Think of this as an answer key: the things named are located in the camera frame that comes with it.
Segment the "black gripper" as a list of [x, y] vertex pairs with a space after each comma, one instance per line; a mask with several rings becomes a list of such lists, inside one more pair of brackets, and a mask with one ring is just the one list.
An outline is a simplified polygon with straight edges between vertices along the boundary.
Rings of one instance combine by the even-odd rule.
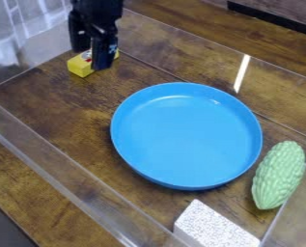
[[[67, 24], [73, 51], [89, 50], [93, 37], [93, 69], [109, 69], [118, 50], [115, 22], [123, 15], [125, 0], [70, 0], [70, 3]], [[85, 24], [93, 26], [91, 37]]]

